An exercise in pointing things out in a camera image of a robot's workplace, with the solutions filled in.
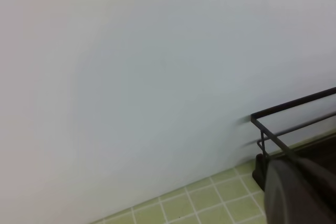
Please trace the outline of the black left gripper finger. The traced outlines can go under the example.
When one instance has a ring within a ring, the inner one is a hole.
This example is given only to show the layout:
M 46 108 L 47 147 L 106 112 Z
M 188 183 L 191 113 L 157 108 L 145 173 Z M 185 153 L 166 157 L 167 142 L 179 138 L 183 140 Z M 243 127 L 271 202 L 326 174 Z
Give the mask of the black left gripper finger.
M 335 174 L 305 158 L 271 161 L 264 205 L 268 223 L 335 223 Z

